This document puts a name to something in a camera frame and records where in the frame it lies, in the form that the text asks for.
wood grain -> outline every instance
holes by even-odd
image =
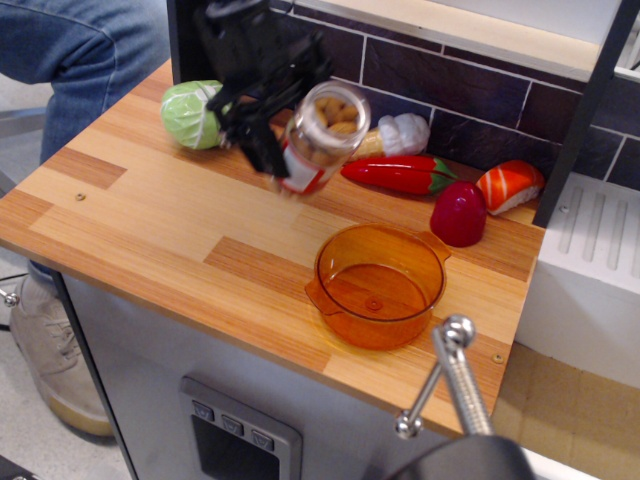
[[[479,331],[468,355],[491,410],[506,367],[492,357],[509,357],[544,233],[531,225],[535,202],[490,218],[477,245],[452,249],[445,294],[416,341],[358,349],[304,292],[318,249],[358,223],[426,231],[435,199],[339,174],[309,202],[281,199],[237,148],[173,141],[159,113],[170,84],[167,64],[6,195],[0,243],[393,412],[413,403],[435,362],[431,327],[464,313]],[[433,429],[460,431],[442,385],[423,414]]]

faucet handle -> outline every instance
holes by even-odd
[[[433,329],[436,363],[413,407],[403,410],[396,417],[395,428],[400,437],[408,439],[418,435],[422,429],[420,413],[441,376],[447,381],[463,432],[466,435],[493,435],[491,420],[464,354],[475,334],[473,322],[464,315],[452,315]]]

red chili pepper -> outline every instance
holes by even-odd
[[[343,167],[342,175],[356,182],[415,195],[438,193],[457,179],[442,160],[424,155],[356,160]]]

green cabbage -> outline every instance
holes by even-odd
[[[165,92],[162,123],[181,145],[195,150],[220,145],[220,122],[206,105],[221,88],[220,82],[205,80],[180,83]]]

toy salmon sushi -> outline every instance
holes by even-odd
[[[545,180],[533,165],[510,160],[486,172],[476,185],[482,190],[491,215],[499,215],[536,198]]]

